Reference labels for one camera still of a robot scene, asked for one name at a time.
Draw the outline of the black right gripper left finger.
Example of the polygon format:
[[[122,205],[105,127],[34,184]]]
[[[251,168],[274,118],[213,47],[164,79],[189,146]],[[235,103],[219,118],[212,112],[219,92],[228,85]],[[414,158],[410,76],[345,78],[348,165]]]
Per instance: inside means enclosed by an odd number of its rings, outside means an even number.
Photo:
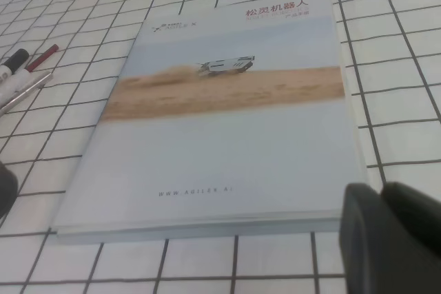
[[[0,164],[0,218],[4,217],[17,199],[17,177],[3,164]]]

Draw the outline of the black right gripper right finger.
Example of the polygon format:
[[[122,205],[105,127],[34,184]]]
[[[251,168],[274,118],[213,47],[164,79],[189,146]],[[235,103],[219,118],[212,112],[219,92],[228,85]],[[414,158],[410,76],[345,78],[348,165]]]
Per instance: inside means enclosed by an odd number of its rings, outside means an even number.
[[[424,193],[347,185],[339,243],[348,293],[440,292],[440,201]]]

